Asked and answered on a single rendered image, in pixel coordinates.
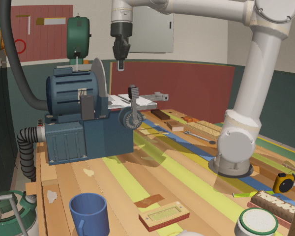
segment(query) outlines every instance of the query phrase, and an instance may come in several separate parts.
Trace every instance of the blue mug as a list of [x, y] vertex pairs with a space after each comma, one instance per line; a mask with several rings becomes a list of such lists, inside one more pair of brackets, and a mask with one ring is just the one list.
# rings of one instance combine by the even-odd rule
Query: blue mug
[[108, 236], [110, 230], [104, 197], [81, 193], [70, 200], [69, 207], [79, 236]]

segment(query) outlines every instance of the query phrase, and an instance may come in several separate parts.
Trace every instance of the mug handle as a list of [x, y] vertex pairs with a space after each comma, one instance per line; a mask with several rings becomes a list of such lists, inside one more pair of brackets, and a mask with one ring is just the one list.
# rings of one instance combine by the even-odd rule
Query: mug handle
[[84, 230], [83, 230], [84, 224], [85, 224], [85, 221], [81, 220], [80, 224], [79, 224], [79, 227], [78, 227], [79, 236], [85, 236], [84, 235]]

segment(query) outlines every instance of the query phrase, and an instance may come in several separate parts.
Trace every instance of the white wall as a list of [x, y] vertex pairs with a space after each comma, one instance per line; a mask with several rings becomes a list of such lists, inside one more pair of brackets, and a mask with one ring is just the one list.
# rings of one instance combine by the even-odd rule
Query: white wall
[[[228, 58], [227, 63], [246, 65], [252, 31], [241, 23], [228, 23]], [[290, 34], [281, 44], [275, 70], [295, 73], [295, 18], [292, 21]]]
[[[90, 20], [89, 53], [86, 59], [114, 59], [115, 38], [110, 36], [111, 0], [12, 0], [12, 6], [74, 5], [73, 17]], [[227, 63], [228, 22], [199, 16], [174, 14], [174, 52], [165, 54], [129, 53], [128, 59], [191, 60]], [[23, 62], [22, 65], [64, 62], [68, 59]]]

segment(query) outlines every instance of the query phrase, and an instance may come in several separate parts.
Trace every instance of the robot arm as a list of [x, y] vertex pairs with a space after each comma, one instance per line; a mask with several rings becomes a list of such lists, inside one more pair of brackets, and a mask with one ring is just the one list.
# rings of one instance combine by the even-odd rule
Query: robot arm
[[[163, 14], [188, 14], [242, 22], [252, 30], [250, 51], [236, 103], [232, 110], [225, 112], [223, 128], [217, 140], [218, 153], [209, 163], [212, 171], [226, 177], [250, 175], [253, 169], [249, 158], [255, 150], [261, 128], [259, 117], [281, 43], [289, 36], [295, 17], [295, 0], [255, 0], [245, 3], [230, 0], [113, 0], [111, 36], [119, 35], [122, 38], [122, 35], [122, 40], [128, 42], [132, 32], [124, 33], [126, 30], [119, 27], [117, 33], [117, 30], [113, 30], [114, 24], [127, 24], [128, 29], [132, 29], [133, 7], [142, 5]], [[118, 60], [116, 42], [114, 53]], [[123, 64], [118, 64], [118, 70], [123, 70]]]
[[252, 1], [236, 2], [228, 0], [113, 0], [111, 36], [116, 37], [113, 51], [117, 70], [124, 70], [132, 36], [134, 6], [149, 6], [163, 14], [184, 14], [205, 16], [223, 20], [242, 22], [249, 26], [253, 8]]

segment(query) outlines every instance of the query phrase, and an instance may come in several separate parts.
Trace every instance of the wooden tabletop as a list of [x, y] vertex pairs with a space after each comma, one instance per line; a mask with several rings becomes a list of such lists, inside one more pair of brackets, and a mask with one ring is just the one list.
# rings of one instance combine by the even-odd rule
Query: wooden tabletop
[[[164, 111], [176, 118], [185, 116], [174, 110]], [[150, 112], [144, 114], [149, 121], [171, 132], [163, 120]], [[213, 140], [186, 127], [185, 130]], [[217, 153], [216, 144], [210, 145], [182, 131], [172, 133], [212, 156]], [[255, 153], [280, 165], [288, 160], [260, 146], [256, 146]], [[272, 188], [276, 172], [280, 171], [260, 160], [251, 158], [255, 170], [251, 178]], [[247, 209], [251, 198], [233, 198], [232, 193], [246, 190], [254, 189], [239, 184], [238, 179], [217, 176], [203, 158], [146, 124], [134, 131], [134, 152], [113, 157], [49, 166], [46, 142], [37, 143], [40, 236], [77, 236], [69, 201], [85, 192], [100, 194], [107, 200], [109, 236], [175, 236], [185, 229], [204, 236], [233, 236], [237, 212]], [[292, 190], [284, 196], [295, 201], [295, 188]], [[47, 198], [48, 191], [57, 193], [52, 203]], [[156, 194], [165, 199], [148, 208], [134, 204]], [[186, 206], [190, 217], [149, 233], [139, 220], [139, 213], [176, 201]], [[288, 231], [279, 225], [275, 236], [287, 236]]]

